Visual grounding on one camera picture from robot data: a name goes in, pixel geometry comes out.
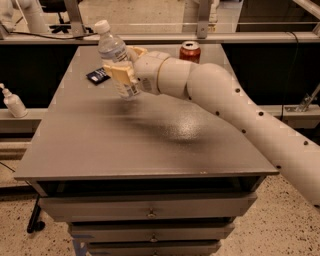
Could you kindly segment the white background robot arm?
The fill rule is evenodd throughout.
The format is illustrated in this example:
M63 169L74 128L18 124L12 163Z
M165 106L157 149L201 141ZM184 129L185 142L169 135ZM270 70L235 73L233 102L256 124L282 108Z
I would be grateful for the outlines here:
M21 12L31 33L46 33L49 26L39 0L0 0L0 22L10 32L14 30L13 11Z

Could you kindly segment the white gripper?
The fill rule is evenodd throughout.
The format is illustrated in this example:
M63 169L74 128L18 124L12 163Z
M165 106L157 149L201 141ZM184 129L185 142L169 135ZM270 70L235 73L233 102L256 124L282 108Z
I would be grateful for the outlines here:
M126 47L131 61L112 62L103 60L103 68L112 79L115 86L132 86L137 83L146 93L159 95L158 75L160 68L170 55L159 51L148 52L147 49L137 46Z

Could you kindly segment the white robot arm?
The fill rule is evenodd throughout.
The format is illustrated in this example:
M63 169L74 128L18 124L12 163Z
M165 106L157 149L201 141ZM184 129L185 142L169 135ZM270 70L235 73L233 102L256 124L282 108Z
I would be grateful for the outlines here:
M194 104L233 125L314 206L320 205L320 146L257 106L223 67L126 47L102 56L114 80Z

